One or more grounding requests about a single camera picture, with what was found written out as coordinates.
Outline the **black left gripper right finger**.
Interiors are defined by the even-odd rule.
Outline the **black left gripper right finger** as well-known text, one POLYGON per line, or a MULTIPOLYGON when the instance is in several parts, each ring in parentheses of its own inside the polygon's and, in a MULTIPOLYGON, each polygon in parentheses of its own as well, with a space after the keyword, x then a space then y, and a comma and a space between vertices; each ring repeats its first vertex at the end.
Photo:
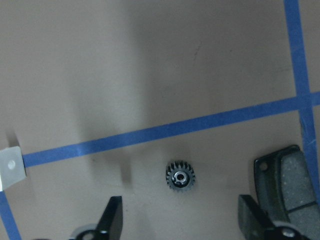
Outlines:
POLYGON ((251 195, 238 196, 237 219, 246 240, 267 240, 275 225, 251 195))

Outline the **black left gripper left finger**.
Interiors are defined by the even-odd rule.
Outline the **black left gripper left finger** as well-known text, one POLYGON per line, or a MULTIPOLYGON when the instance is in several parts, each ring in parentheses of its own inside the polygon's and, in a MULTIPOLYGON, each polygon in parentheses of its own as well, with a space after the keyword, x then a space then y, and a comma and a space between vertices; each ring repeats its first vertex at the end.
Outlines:
POLYGON ((112 196, 95 228, 96 240, 119 240, 123 229, 123 199, 112 196))

